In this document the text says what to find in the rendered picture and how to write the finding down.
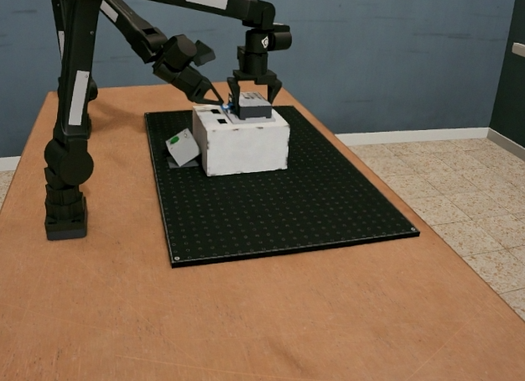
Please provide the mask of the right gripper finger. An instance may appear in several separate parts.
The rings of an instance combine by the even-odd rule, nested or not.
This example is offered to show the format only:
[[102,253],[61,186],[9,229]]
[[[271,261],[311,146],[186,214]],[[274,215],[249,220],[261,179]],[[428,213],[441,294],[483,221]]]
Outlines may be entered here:
[[282,85],[268,85],[268,102],[273,105],[273,101],[279,91],[281,90]]
[[[233,96],[235,109],[238,111],[241,87],[238,84],[230,84],[229,81],[227,81],[227,84],[228,84],[228,86],[230,88],[230,91],[231,91],[231,94]],[[232,91],[232,88],[233,88],[233,91]],[[233,95],[233,93],[235,93],[235,96]],[[237,102],[235,103],[235,101],[237,101]]]

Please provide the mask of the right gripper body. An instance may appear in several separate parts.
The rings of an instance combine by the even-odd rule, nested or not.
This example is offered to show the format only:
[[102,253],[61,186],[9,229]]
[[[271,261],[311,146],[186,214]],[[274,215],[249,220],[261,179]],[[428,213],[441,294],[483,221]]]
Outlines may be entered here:
[[240,80],[254,80],[256,86],[282,85],[277,79],[277,74],[267,68],[267,53],[261,53],[260,57],[256,54],[245,52],[244,73],[240,70],[233,70],[235,77],[227,77],[230,84],[238,84]]

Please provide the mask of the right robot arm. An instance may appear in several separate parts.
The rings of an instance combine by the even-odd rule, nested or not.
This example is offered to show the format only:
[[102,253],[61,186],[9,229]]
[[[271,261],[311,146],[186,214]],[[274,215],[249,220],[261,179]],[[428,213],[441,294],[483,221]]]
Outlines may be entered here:
[[[273,23],[275,7],[262,0],[149,0],[242,20],[245,46],[237,46],[239,70],[244,73],[245,52],[287,50],[290,27]],[[86,197],[79,185],[92,175],[94,161],[87,152],[87,110],[96,28],[102,0],[67,0],[60,94],[53,138],[44,149],[47,185],[46,232],[79,230],[86,226]],[[245,19],[245,21],[243,20]],[[251,23],[249,23],[252,21]],[[258,24],[256,24],[258,23]],[[278,24],[278,25],[274,25]],[[57,138],[57,139],[56,139]],[[54,172],[55,171],[55,172]]]

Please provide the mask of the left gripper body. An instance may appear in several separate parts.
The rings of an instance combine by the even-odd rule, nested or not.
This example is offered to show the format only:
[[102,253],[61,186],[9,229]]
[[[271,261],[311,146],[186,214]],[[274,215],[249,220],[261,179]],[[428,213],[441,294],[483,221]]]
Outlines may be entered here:
[[178,78],[182,69],[179,70],[177,76],[173,79],[172,82],[170,82],[170,85],[184,92],[187,99],[190,102],[196,102],[200,94],[204,91],[203,89],[207,90],[209,86],[211,85],[211,83],[206,77],[202,76],[200,81],[197,83],[197,85],[195,87],[192,87],[189,84],[185,83],[184,81]]

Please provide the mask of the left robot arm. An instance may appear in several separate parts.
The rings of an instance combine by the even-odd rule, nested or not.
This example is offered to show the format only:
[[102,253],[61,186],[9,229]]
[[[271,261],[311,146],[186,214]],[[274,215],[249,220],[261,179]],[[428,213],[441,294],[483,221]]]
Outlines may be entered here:
[[[51,2],[62,65],[68,2]],[[156,61],[152,65],[153,74],[168,83],[183,68],[178,78],[195,87],[202,75],[190,65],[191,61],[198,67],[216,58],[212,48],[198,39],[194,44],[185,34],[172,36],[168,40],[157,27],[138,16],[123,0],[103,0],[100,11],[119,29],[144,64]]]

